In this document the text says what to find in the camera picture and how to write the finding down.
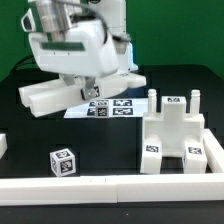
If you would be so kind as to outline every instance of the white foam block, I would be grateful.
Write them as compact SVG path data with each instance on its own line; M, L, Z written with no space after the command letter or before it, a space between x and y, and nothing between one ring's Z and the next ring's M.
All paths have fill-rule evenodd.
M116 185L105 177L0 180L0 205L116 203Z
M204 146L200 142L185 141L184 155L182 157L185 174L205 173L207 167L207 157Z
M141 173L159 174L162 163L162 142L145 140L142 149Z
M208 165L213 173L224 173L224 150L209 129L202 132Z
M0 134L0 159L4 155L6 149L7 149L6 136L5 134Z
M224 199L223 174L119 176L118 202L206 201Z
M60 79L53 81L42 82L35 85L19 88L20 98L25 107L29 107L31 102L29 97L34 94L43 93L52 89L63 87L64 84Z

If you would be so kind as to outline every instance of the white block structure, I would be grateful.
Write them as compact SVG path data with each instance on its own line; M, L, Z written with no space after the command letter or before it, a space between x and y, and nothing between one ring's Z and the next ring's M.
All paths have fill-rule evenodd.
M76 172L75 156L69 149L50 153L51 170L57 177L63 177Z
M205 173L207 157L204 146L199 142L184 142L183 169L185 174Z
M7 149L6 135L0 134L0 159L4 155L6 149Z
M202 144L205 121L203 115L199 114L199 90L192 91L190 113L186 113L185 97L176 96L162 97L161 113L157 113L156 90L150 89L148 93L148 113L144 114L142 124L142 152L145 151L146 142L152 140L152 136L160 139L163 157L183 158L186 139Z

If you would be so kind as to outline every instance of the white robot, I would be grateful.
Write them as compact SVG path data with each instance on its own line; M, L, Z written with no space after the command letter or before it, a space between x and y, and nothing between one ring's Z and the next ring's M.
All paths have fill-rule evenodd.
M35 60L59 79L20 88L22 103L39 117L95 98L146 85L131 71L125 0L28 0L22 18Z

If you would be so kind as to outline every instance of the black table surface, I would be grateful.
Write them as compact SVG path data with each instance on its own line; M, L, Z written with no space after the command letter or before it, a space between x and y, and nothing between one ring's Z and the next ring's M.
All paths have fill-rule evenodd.
M147 86L116 98L144 98L149 88L161 96L201 91L200 111L224 146L224 81L197 65L140 67ZM38 69L12 72L0 83L0 133L8 149L0 160L0 178L53 177L49 153L69 148L79 175L139 174L141 118L64 119L65 111L35 118L20 100L18 87L57 78ZM181 160L164 158L162 173L183 173ZM224 201L148 202L0 207L0 223L223 223Z

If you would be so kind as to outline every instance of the black cable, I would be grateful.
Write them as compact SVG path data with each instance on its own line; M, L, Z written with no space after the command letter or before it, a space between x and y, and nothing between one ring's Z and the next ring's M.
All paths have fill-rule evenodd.
M33 55L28 55L24 58L22 58L21 60L19 60L12 68L11 71L16 71L16 69L20 66L23 66L23 65L27 65L27 64L36 64L36 62L31 62L31 63L25 63L27 60L30 60L30 59L33 59L34 56Z

